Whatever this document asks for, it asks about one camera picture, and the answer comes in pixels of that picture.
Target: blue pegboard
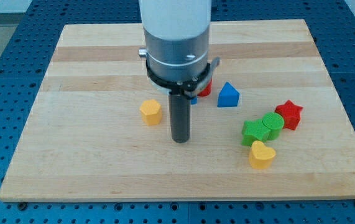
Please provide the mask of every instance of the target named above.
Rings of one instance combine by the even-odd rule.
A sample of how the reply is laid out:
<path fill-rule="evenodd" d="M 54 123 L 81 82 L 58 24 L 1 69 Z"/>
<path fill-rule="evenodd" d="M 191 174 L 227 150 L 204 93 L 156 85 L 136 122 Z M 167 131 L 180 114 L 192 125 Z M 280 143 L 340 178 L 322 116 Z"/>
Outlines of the blue pegboard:
<path fill-rule="evenodd" d="M 305 19 L 355 129 L 355 18 L 343 0 L 217 5 L 214 21 Z M 63 26 L 127 22 L 140 22 L 137 0 L 32 1 L 0 58 L 0 186 Z M 355 201 L 0 202 L 0 223 L 355 223 Z"/>

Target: green block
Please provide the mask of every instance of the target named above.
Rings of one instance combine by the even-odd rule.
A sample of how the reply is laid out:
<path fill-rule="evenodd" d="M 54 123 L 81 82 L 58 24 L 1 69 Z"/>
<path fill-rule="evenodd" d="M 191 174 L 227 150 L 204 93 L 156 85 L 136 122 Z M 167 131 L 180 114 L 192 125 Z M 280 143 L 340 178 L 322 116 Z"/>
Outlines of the green block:
<path fill-rule="evenodd" d="M 242 129 L 243 140 L 241 144 L 243 146 L 251 146 L 256 140 L 265 142 L 269 138 L 270 131 L 268 127 L 264 126 L 261 119 L 245 121 Z"/>
<path fill-rule="evenodd" d="M 264 126 L 270 129 L 268 140 L 274 140 L 279 137 L 279 133 L 284 127 L 284 118 L 274 112 L 266 113 L 262 118 Z"/>

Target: black cylinder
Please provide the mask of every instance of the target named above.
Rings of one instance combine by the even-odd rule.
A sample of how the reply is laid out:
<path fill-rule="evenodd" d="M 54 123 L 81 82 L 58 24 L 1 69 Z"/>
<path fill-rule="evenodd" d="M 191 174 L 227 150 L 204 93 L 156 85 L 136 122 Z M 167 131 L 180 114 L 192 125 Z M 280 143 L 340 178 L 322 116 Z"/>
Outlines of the black cylinder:
<path fill-rule="evenodd" d="M 190 109 L 190 100 L 180 95 L 169 95 L 170 127 L 172 139 L 177 143 L 190 139 Z"/>

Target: wooden board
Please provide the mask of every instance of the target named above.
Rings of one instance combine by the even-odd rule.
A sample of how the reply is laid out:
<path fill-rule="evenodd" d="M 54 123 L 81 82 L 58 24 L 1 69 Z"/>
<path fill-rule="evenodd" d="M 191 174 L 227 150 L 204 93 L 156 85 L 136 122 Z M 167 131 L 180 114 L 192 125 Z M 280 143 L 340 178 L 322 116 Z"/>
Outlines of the wooden board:
<path fill-rule="evenodd" d="M 191 139 L 171 140 L 167 97 L 147 81 L 140 24 L 65 26 L 0 190 L 5 202 L 312 200 L 355 198 L 355 133 L 303 20 L 215 22 L 213 92 L 191 110 Z M 237 108 L 217 108 L 226 81 Z M 146 126 L 144 100 L 164 118 Z M 286 100 L 296 131 L 268 141 L 251 169 L 244 120 Z"/>

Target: yellow hexagon block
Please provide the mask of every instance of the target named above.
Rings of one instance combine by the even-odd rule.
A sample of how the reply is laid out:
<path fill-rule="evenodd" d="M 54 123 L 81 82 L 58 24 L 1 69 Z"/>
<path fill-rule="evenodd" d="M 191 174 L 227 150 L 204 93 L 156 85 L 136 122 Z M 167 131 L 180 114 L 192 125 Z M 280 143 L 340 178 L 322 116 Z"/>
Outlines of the yellow hexagon block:
<path fill-rule="evenodd" d="M 265 146 L 261 141 L 254 141 L 249 153 L 249 163 L 253 169 L 267 169 L 276 155 L 273 148 Z"/>
<path fill-rule="evenodd" d="M 162 120 L 162 107 L 156 100 L 145 100 L 140 106 L 140 112 L 148 126 L 157 125 Z"/>

